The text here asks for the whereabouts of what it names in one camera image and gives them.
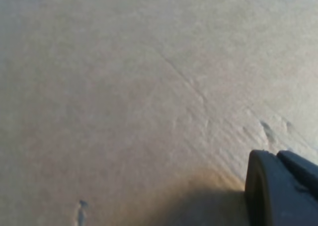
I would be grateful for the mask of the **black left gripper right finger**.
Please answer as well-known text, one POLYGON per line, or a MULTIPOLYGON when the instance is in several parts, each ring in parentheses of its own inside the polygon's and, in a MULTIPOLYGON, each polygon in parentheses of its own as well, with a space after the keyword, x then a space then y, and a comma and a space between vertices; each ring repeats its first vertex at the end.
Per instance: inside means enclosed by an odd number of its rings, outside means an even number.
POLYGON ((318 193, 318 166, 316 164, 292 151, 279 151, 277 157, 311 194, 318 193))

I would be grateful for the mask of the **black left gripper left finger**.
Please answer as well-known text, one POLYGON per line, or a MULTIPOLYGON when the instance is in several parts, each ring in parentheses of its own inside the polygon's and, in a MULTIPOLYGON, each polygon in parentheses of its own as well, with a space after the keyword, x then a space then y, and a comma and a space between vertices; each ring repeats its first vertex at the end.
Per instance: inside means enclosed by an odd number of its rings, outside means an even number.
POLYGON ((268 151, 249 154, 244 190, 252 226, 316 226, 318 194, 311 194, 268 151))

